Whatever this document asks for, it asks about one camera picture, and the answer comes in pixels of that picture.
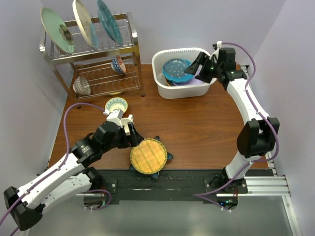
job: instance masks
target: wooden table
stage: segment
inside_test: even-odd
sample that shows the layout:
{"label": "wooden table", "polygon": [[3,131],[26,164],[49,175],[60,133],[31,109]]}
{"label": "wooden table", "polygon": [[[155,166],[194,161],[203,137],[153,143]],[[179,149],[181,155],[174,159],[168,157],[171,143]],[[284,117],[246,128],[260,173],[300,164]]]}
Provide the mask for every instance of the wooden table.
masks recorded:
{"label": "wooden table", "polygon": [[[201,97],[167,100],[158,94],[152,66],[142,65],[146,96],[119,95],[127,100],[128,114],[134,115],[137,131],[145,138],[161,137],[174,159],[165,169],[222,169],[233,159],[236,138],[243,128],[241,115],[233,99],[215,82]],[[109,98],[92,104],[104,107]],[[71,105],[68,99],[65,110]],[[97,109],[82,106],[72,109],[67,118],[70,146],[82,139],[106,120]],[[66,145],[62,121],[59,126],[50,166],[65,153]],[[97,169],[128,169],[130,149],[113,149],[92,164]],[[267,168],[266,163],[255,163],[253,168]]]}

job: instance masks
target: rack wire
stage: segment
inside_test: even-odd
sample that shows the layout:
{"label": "rack wire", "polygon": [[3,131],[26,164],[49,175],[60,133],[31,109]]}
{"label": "rack wire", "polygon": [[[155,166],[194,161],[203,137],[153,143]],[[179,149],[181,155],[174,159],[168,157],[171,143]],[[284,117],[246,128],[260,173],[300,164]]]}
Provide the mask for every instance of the rack wire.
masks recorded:
{"label": "rack wire", "polygon": [[[58,47],[50,40],[42,29],[40,51],[49,63],[53,72],[61,82],[68,95],[73,100],[92,100],[95,97],[138,89],[141,96],[145,95],[141,61],[139,55],[138,34],[130,12],[114,15],[119,26],[123,44],[120,46],[107,35],[98,17],[91,16],[99,41],[98,48],[90,47],[84,40],[76,21],[65,21],[74,38],[74,52],[62,54]],[[126,66],[126,74],[120,74],[111,67],[111,58],[122,55]],[[68,87],[56,65],[69,63],[74,70],[71,85]],[[72,89],[74,80],[80,75],[84,76],[91,87],[91,95],[82,96]]]}

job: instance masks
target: white bin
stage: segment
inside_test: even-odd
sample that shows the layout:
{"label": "white bin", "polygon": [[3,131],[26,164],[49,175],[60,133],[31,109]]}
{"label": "white bin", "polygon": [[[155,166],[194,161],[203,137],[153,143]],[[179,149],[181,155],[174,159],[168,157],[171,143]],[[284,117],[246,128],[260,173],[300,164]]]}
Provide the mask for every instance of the white bin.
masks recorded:
{"label": "white bin", "polygon": [[166,99],[196,97],[204,95],[211,84],[217,79],[213,79],[210,84],[203,83],[200,85],[185,85],[185,86],[167,86],[165,77],[162,72],[163,65],[171,59],[186,59],[191,63],[195,61],[200,52],[210,55],[207,51],[201,48],[180,48],[172,50],[164,50],[156,53],[152,58],[152,68],[154,80],[157,84],[158,93]]}

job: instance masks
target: gray wall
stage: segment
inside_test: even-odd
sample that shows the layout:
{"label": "gray wall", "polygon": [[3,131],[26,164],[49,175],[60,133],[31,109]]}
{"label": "gray wall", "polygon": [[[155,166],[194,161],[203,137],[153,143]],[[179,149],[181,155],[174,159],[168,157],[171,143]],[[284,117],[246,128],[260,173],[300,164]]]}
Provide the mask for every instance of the gray wall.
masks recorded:
{"label": "gray wall", "polygon": [[[51,155],[66,94],[39,51],[39,0],[0,1],[0,190],[41,173]],[[5,213],[0,194],[0,216]],[[0,227],[7,236],[16,224]]]}
{"label": "gray wall", "polygon": [[[41,0],[64,19],[72,18],[72,0]],[[96,0],[81,0],[97,16]],[[161,50],[199,47],[209,52],[218,40],[246,45],[255,55],[285,0],[104,0],[117,13],[131,11],[143,63]],[[239,54],[238,62],[247,62]]]}
{"label": "gray wall", "polygon": [[288,179],[294,209],[305,236],[314,235],[314,55],[315,2],[287,0],[255,62],[253,90],[280,120],[275,164]]}

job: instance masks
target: two-tier dish rack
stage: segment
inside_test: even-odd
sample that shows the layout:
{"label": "two-tier dish rack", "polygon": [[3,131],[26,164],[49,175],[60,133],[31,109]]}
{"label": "two-tier dish rack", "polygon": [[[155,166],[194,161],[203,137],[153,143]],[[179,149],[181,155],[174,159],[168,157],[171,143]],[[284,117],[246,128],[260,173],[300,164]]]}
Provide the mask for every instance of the two-tier dish rack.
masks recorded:
{"label": "two-tier dish rack", "polygon": [[[136,89],[140,91],[141,96],[145,96],[138,33],[132,14],[131,12],[115,13],[114,18],[123,38],[122,46],[110,39],[98,17],[91,17],[98,37],[98,49],[93,49],[87,45],[74,19],[65,21],[74,37],[75,50],[72,54],[60,53],[42,27],[39,49],[71,100],[91,101],[99,96],[114,95]],[[111,67],[112,58],[116,55],[120,55],[124,60],[125,74],[120,74]],[[60,70],[57,69],[62,64],[71,65],[73,69],[71,81],[70,78],[65,79]],[[88,80],[91,88],[90,95],[82,96],[74,92],[72,85],[80,75]]]}

